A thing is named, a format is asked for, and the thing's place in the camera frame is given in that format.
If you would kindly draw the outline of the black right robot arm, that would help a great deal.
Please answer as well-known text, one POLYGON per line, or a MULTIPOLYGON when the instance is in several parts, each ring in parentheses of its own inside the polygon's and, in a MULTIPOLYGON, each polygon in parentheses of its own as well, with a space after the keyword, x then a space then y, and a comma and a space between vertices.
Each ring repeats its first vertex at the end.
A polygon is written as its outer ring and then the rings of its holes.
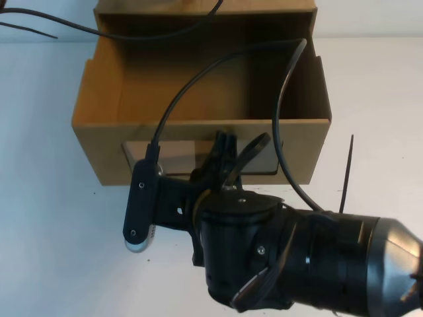
POLYGON ((239 155, 215 144, 188 181, 159 178, 155 222, 190 234, 212 299, 239 312, 421 308, 422 241, 399 221, 296 209, 242 188, 241 169, 269 142, 263 133, 239 155))

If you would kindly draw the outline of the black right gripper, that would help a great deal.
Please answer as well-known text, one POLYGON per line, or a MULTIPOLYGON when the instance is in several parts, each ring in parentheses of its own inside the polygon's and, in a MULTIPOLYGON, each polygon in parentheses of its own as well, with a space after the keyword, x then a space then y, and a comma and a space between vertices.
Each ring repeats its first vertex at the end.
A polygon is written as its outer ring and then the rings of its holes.
POLYGON ((238 174, 237 138, 218 131, 192 182, 159 177, 155 224, 189 233, 192 263, 204 267, 213 300, 237 312, 287 310, 293 301, 279 283, 297 211, 279 197, 226 190, 238 174))

